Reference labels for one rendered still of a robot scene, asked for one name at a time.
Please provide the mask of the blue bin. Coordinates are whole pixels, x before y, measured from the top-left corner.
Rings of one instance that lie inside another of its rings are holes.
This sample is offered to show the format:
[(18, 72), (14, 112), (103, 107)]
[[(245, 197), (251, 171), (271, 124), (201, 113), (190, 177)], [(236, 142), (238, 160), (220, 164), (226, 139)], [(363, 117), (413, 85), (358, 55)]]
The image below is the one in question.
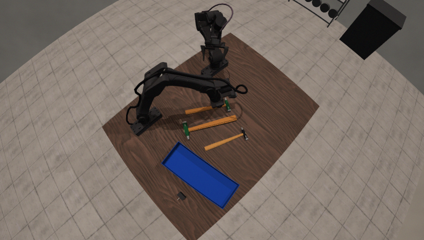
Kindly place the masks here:
[(161, 164), (221, 209), (240, 186), (179, 141)]

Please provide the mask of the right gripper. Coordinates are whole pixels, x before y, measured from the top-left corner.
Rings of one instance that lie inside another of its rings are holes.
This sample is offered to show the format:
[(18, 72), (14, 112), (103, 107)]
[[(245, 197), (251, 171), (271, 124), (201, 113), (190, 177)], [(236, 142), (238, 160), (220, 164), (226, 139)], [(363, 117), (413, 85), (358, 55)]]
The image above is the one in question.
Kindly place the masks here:
[(226, 92), (221, 94), (220, 92), (218, 92), (218, 96), (216, 98), (209, 98), (210, 99), (210, 103), (211, 103), (211, 107), (214, 108), (221, 108), (224, 104), (224, 97), (228, 97), (228, 96), (236, 96), (235, 91), (232, 89), (232, 91)]

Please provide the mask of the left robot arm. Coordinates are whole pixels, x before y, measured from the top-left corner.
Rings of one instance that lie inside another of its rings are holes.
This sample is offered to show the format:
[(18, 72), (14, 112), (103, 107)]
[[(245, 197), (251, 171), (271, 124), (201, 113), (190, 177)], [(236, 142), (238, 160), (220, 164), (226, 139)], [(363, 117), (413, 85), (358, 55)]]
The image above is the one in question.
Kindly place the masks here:
[[(197, 12), (194, 13), (194, 16), (196, 29), (202, 34), (205, 41), (210, 41), (211, 32), (219, 33), (224, 24), (227, 23), (227, 19), (218, 10)], [(212, 44), (218, 45), (219, 39), (212, 38)], [(215, 47), (215, 50), (209, 49), (209, 56), (210, 64), (201, 70), (202, 74), (212, 75), (229, 63), (227, 59), (224, 58), (223, 60), (223, 53), (218, 47)]]

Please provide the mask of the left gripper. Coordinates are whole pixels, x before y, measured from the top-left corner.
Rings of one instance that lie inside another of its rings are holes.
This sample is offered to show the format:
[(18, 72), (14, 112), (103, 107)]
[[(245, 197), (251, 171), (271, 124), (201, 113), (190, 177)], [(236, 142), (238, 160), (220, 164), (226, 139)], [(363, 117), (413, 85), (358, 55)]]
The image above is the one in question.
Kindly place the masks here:
[(219, 34), (219, 32), (217, 32), (217, 33), (215, 33), (214, 31), (211, 32), (210, 33), (210, 40), (209, 41), (208, 40), (205, 40), (205, 42), (204, 42), (205, 45), (201, 45), (200, 46), (201, 49), (202, 49), (201, 51), (202, 51), (203, 61), (205, 59), (204, 58), (204, 56), (205, 56), (205, 49), (215, 50), (215, 48), (223, 48), (224, 49), (223, 58), (222, 58), (222, 63), (223, 63), (224, 58), (225, 58), (225, 56), (226, 56), (226, 54), (228, 52), (229, 47), (228, 46), (225, 46), (225, 42), (221, 42), (220, 41), (221, 40), (221, 37), (222, 37), (222, 34), (220, 34), (219, 44), (212, 44), (212, 39), (218, 39), (218, 34)]

